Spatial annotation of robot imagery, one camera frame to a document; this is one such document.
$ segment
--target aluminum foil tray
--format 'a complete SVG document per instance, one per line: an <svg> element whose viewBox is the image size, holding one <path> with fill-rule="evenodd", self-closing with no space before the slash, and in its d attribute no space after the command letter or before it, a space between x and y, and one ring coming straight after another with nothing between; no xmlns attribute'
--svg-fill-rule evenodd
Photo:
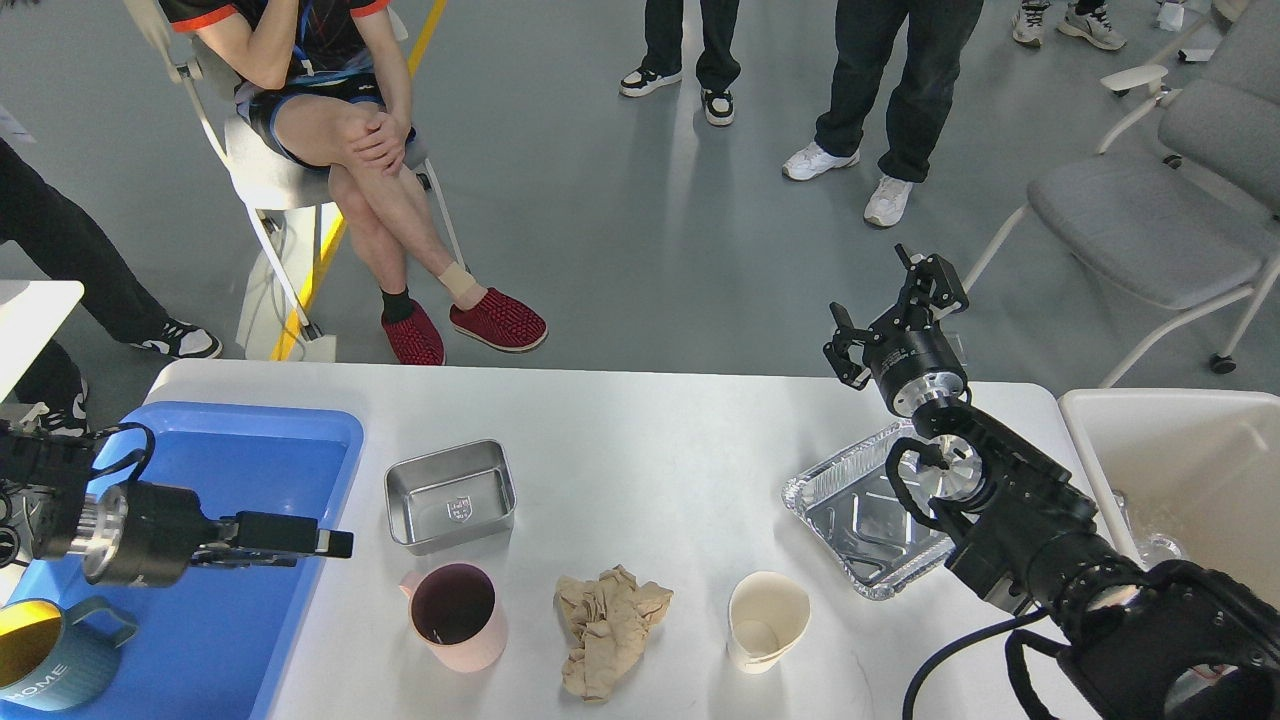
<svg viewBox="0 0 1280 720"><path fill-rule="evenodd" d="M822 541L860 594L888 600L951 552L951 538L915 523L902 510L888 478L884 459L893 442L914 437L901 420L841 450L835 456L787 480L782 502ZM914 477L902 468L902 477ZM908 487L920 507L937 493L932 479L915 478Z"/></svg>
<svg viewBox="0 0 1280 720"><path fill-rule="evenodd" d="M426 555L511 529L516 488L497 441L483 439L387 470L392 539Z"/></svg>

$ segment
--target chair wheel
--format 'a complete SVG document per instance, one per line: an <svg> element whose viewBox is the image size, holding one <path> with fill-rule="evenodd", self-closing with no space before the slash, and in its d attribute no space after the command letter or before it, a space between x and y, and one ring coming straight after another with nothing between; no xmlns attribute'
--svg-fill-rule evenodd
<svg viewBox="0 0 1280 720"><path fill-rule="evenodd" d="M1235 369L1235 360L1233 360L1230 355L1222 357L1215 352L1213 356L1208 359L1208 369L1213 370L1219 375L1225 375Z"/></svg>

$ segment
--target white bin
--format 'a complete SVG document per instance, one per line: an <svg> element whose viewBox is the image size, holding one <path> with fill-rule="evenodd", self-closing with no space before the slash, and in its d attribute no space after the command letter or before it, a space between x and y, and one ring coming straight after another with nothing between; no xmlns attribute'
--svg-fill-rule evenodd
<svg viewBox="0 0 1280 720"><path fill-rule="evenodd" d="M1059 401L1116 548L1162 533L1188 560L1280 606L1280 398L1262 392L1082 389ZM1133 532L1111 489L1128 498Z"/></svg>

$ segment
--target white chair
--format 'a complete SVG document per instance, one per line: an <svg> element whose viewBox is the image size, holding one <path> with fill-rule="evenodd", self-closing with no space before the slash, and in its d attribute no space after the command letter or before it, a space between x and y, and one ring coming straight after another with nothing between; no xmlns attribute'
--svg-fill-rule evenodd
<svg viewBox="0 0 1280 720"><path fill-rule="evenodd" d="M297 210L315 208L315 217L319 224L321 206L330 202L328 173L311 170L288 158L275 152L262 142L262 138L253 132L248 123L234 110L229 113L223 123L223 137L219 138L209 119L200 94L196 90L196 81L205 81L218 92L219 96L230 101L236 87L241 83L239 74L236 73L221 58L211 51L198 37L192 36L191 46L193 56L186 61L173 58L172 37L173 31L168 19L160 12L155 0L123 0L134 24L142 32L147 42L155 47L164 59L169 79L182 85L191 99L191 105L196 111L205 137L209 140L214 154L230 174L232 186L236 195L244 204L250 225L257 237L262 254L275 273L276 279L285 291L285 297L298 316L302 337L307 341L319 340L324 336L320 328L312 323L298 299L293 283L289 281L280 261L278 247L283 246L284 228L269 211ZM404 41L408 31L404 23L394 12L390 12L392 26L396 38ZM458 246L457 236L453 232L453 222L449 218L448 208L440 190L440 182L435 176L426 156L426 143L416 140L406 147L404 163L410 168L421 168L419 178L424 187L430 188L440 208L440 218L453 246L454 259L463 268L462 249Z"/></svg>

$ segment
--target ankle bandage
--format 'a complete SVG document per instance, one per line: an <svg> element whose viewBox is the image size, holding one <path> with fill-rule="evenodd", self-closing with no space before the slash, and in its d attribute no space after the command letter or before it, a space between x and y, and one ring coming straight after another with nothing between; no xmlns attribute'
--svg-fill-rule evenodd
<svg viewBox="0 0 1280 720"><path fill-rule="evenodd" d="M445 268L436 279L440 281L440 284L443 284L453 297L462 297L462 293L477 284L476 279L471 277L471 273L463 270L462 265L458 265L457 263Z"/></svg>

